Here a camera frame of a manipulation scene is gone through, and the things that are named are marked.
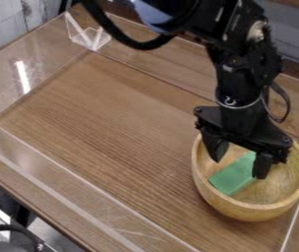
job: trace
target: wooden table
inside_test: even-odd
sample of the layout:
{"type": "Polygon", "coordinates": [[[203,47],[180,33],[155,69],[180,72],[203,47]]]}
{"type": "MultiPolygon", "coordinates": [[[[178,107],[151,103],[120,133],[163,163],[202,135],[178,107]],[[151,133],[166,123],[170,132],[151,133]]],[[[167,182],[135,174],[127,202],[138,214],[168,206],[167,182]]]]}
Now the wooden table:
{"type": "MultiPolygon", "coordinates": [[[[92,22],[82,9],[76,13],[82,24],[92,22]]],[[[128,21],[120,22],[131,32],[144,33],[128,21]]],[[[0,160],[0,185],[90,251],[130,251],[122,239],[111,239],[98,228],[102,223],[91,219],[103,204],[91,194],[91,185],[194,251],[278,251],[282,246],[293,212],[267,222],[239,222],[219,215],[197,192],[190,172],[198,134],[191,112],[195,106],[213,104],[215,76],[206,54],[187,44],[175,40],[146,54],[115,42],[104,47],[102,53],[110,50],[110,57],[135,63],[156,77],[107,56],[84,52],[0,115],[0,126],[67,167],[67,172],[56,169],[36,153],[24,153],[20,145],[3,138],[4,152],[25,168],[23,172],[15,166],[9,169],[0,160]]],[[[278,81],[294,100],[294,111],[282,127],[299,143],[299,80],[282,75],[278,81]]],[[[275,109],[282,109],[279,101],[275,109]]],[[[130,227],[127,220],[106,221],[124,225],[115,230],[127,237],[142,238],[142,227],[130,227]]],[[[295,231],[299,237],[299,226],[295,231]]],[[[139,244],[146,247],[155,242],[164,241],[155,236],[139,244]]],[[[291,246],[289,251],[298,251],[299,238],[291,246]]],[[[163,250],[154,246],[151,251],[163,250]]],[[[167,245],[164,251],[179,250],[167,245]]]]}

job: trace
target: green sponge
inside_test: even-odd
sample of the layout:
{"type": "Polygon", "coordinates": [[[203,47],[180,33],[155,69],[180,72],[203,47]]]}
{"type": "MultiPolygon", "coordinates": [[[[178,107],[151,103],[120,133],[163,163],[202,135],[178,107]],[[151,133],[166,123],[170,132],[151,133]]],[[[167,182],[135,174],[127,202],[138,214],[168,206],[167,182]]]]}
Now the green sponge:
{"type": "Polygon", "coordinates": [[[253,177],[255,158],[257,153],[249,152],[210,177],[209,182],[227,196],[233,196],[255,181],[253,177]]]}

